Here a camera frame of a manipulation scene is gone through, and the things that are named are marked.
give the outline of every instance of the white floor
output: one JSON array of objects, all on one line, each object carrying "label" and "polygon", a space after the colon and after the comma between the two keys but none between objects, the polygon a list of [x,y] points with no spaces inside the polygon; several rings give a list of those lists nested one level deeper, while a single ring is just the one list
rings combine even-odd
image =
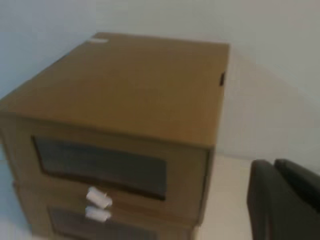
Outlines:
[{"label": "white floor", "polygon": [[[216,158],[198,240],[252,239],[246,206],[249,171],[250,162],[247,160],[224,156]],[[43,240],[31,236],[12,181],[6,161],[0,160],[0,240]]]}]

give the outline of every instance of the drawer window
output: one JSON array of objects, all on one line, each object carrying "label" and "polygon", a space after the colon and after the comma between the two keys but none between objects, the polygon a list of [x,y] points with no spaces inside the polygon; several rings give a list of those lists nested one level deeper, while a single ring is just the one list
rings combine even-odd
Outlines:
[{"label": "drawer window", "polygon": [[49,208],[54,231],[81,240],[157,240],[157,233],[107,220],[104,223],[60,208]]},{"label": "drawer window", "polygon": [[48,175],[166,199],[167,163],[163,159],[43,137],[33,137],[33,141]]}]

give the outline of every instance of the drawer pull tab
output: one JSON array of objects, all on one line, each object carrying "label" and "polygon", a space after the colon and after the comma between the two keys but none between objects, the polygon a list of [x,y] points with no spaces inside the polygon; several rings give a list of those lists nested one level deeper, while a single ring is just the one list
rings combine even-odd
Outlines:
[{"label": "drawer pull tab", "polygon": [[94,186],[89,187],[86,199],[101,209],[110,207],[113,203],[111,197],[108,197],[106,193],[99,191]]},{"label": "drawer pull tab", "polygon": [[96,208],[94,206],[87,206],[85,208],[85,217],[91,220],[104,223],[111,218],[111,213],[107,210]]}]

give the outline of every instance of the box lid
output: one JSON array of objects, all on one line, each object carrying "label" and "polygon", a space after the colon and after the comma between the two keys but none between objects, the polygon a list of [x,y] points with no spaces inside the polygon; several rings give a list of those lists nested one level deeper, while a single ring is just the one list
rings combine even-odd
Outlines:
[{"label": "box lid", "polygon": [[212,147],[228,51],[227,44],[97,33],[3,98],[0,112]]}]

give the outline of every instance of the drawer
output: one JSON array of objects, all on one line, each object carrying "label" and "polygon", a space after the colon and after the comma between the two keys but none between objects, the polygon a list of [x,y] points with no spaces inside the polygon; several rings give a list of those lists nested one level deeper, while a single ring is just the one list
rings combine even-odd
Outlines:
[{"label": "drawer", "polygon": [[95,186],[115,205],[189,224],[199,218],[204,149],[26,118],[0,123],[18,183],[81,195]]},{"label": "drawer", "polygon": [[35,235],[55,240],[189,240],[191,229],[114,207],[99,222],[85,217],[88,203],[77,195],[39,191],[16,185],[16,194]]}]

